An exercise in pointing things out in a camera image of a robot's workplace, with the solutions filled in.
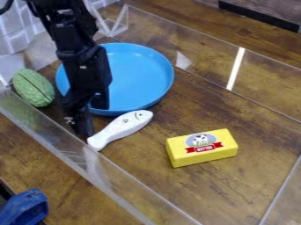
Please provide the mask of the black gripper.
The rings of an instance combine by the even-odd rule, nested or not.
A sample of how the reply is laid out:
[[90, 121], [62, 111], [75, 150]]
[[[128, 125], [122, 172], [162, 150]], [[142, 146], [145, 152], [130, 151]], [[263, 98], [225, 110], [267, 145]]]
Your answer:
[[65, 121], [83, 138], [94, 135], [89, 107], [110, 109], [112, 68], [105, 47], [93, 36], [98, 26], [83, 0], [26, 0], [33, 14], [42, 20], [57, 45], [69, 77], [70, 90], [63, 97]]

